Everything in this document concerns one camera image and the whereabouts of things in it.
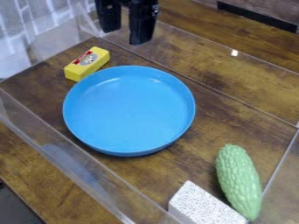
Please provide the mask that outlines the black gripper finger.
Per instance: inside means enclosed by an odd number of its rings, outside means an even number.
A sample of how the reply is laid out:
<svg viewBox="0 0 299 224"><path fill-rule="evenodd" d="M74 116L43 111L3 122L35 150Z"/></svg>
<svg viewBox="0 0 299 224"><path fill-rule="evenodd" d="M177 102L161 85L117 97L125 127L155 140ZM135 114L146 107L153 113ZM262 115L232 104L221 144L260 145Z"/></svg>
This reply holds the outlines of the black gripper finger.
<svg viewBox="0 0 299 224"><path fill-rule="evenodd" d="M142 45L153 39L160 14L158 0L133 0L130 9L130 44Z"/></svg>
<svg viewBox="0 0 299 224"><path fill-rule="evenodd" d="M121 28L122 5L119 0L95 0L98 19L103 32Z"/></svg>

